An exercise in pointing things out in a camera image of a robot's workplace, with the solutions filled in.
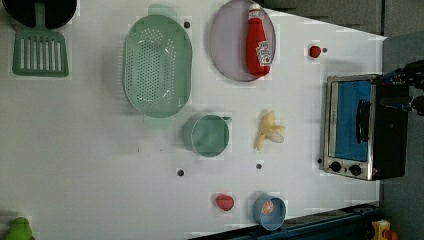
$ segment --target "spatula handle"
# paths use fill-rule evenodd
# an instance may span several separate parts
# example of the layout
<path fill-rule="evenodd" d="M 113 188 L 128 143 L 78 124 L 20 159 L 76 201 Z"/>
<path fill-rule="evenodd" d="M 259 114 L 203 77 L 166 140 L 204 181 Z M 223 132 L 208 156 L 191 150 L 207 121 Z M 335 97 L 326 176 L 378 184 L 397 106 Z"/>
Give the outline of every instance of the spatula handle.
<path fill-rule="evenodd" d="M 46 14 L 44 10 L 44 3 L 35 1 L 35 27 L 36 28 L 46 28 Z"/>

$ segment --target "spatula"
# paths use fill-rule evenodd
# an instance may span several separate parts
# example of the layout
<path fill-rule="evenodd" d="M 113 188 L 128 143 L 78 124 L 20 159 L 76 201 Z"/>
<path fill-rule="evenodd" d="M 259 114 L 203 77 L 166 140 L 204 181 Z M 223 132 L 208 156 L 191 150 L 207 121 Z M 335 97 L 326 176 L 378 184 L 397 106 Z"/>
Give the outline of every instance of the spatula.
<path fill-rule="evenodd" d="M 21 76 L 68 76 L 65 38 L 45 27 L 44 3 L 35 2 L 35 16 L 34 28 L 16 31 L 13 72 Z"/>

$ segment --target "dark floor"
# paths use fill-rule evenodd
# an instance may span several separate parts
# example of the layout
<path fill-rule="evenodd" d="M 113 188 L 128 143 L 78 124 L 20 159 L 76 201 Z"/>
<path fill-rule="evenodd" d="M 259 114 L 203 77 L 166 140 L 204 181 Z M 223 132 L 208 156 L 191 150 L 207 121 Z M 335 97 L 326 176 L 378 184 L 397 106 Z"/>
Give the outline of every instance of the dark floor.
<path fill-rule="evenodd" d="M 262 0 L 266 8 L 355 28 L 361 31 L 402 38 L 424 30 L 423 0 Z M 418 34 L 424 39 L 424 32 Z M 419 50 L 402 53 L 402 63 L 424 58 L 424 41 Z M 390 71 L 386 66 L 383 71 Z M 413 91 L 422 95 L 422 91 Z M 424 239 L 424 118 L 410 115 L 406 175 L 382 181 L 383 211 L 401 239 Z"/>

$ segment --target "yellow object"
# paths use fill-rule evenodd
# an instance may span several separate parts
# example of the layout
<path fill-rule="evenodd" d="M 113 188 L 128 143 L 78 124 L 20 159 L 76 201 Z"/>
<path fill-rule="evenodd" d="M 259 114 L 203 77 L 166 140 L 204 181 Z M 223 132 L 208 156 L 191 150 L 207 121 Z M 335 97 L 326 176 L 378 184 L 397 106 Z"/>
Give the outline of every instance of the yellow object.
<path fill-rule="evenodd" d="M 262 150 L 262 146 L 264 144 L 265 138 L 273 138 L 276 135 L 279 135 L 279 131 L 283 131 L 284 127 L 281 125 L 275 125 L 274 123 L 275 117 L 274 112 L 269 112 L 262 119 L 260 131 L 261 135 L 256 141 L 256 148 L 260 151 Z"/>
<path fill-rule="evenodd" d="M 390 230 L 390 223 L 386 220 L 381 220 L 378 222 L 372 222 L 372 225 L 375 229 L 375 235 L 372 240 L 387 240 L 387 238 L 383 237 L 383 232 Z"/>

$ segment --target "plate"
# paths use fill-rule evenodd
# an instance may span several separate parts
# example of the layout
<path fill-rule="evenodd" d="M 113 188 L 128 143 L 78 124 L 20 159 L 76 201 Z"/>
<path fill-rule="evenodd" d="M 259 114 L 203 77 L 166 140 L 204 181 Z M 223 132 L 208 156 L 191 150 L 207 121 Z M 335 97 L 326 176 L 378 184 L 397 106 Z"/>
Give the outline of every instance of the plate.
<path fill-rule="evenodd" d="M 249 7 L 255 2 L 232 0 L 222 6 L 212 22 L 209 48 L 219 71 L 237 81 L 258 79 L 249 73 L 246 64 L 246 36 L 249 21 Z M 268 14 L 262 9 L 262 22 L 271 57 L 275 54 L 275 31 Z"/>

